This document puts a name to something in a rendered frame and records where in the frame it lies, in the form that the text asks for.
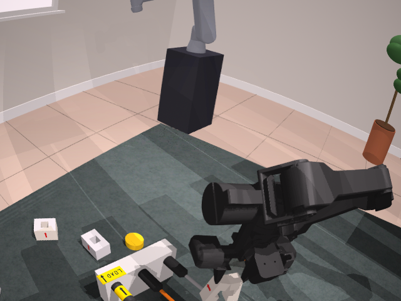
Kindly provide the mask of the yellow short cylinder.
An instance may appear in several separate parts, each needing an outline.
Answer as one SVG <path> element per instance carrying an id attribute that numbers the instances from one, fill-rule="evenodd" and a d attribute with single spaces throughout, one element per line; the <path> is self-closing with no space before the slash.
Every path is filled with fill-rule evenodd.
<path id="1" fill-rule="evenodd" d="M 143 248 L 143 236 L 137 233 L 129 233 L 125 237 L 125 244 L 131 250 L 140 250 Z"/>

